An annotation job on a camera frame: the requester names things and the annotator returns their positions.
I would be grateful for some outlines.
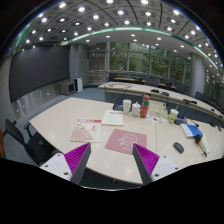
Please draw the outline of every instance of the white cup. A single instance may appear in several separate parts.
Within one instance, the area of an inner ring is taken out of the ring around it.
[[[123,100],[123,112],[124,114],[129,114],[131,108],[131,100]]]

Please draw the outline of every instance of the pink object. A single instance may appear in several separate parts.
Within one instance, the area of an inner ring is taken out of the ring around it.
[[[133,144],[147,145],[147,135],[114,129],[105,148],[132,155]]]
[[[142,159],[142,162],[143,162],[146,170],[148,171],[149,175],[151,176],[152,171],[154,170],[154,168],[159,160],[159,156],[140,145],[135,144],[135,147]]]
[[[65,160],[68,163],[68,166],[72,173],[76,170],[77,166],[79,165],[82,156],[86,150],[86,148],[89,146],[90,143],[87,143],[85,145],[81,145],[76,149],[73,149],[72,151],[66,153]]]

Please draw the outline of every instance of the paper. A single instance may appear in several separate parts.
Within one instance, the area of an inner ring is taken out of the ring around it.
[[[122,111],[114,111],[114,110],[106,110],[104,113],[102,124],[122,126],[123,125],[123,112]]]
[[[152,115],[148,114],[147,117],[146,117],[146,120],[150,121],[152,123],[166,125],[166,118],[156,117],[156,116],[152,116]]]
[[[101,120],[78,119],[72,132],[72,142],[100,142]]]

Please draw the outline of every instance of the computer mouse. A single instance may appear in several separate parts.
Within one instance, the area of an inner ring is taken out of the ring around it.
[[[174,146],[174,148],[177,149],[177,151],[178,151],[179,153],[183,153],[183,152],[184,152],[184,147],[183,147],[180,143],[175,142],[175,143],[173,144],[173,146]]]

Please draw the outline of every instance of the cup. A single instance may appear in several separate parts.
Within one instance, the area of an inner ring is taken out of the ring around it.
[[[171,109],[170,110],[170,116],[169,116],[170,124],[174,123],[174,121],[176,120],[178,114],[179,114],[179,112],[177,110],[175,110],[175,109]]]
[[[131,100],[123,100],[123,112],[128,115],[131,108]]]

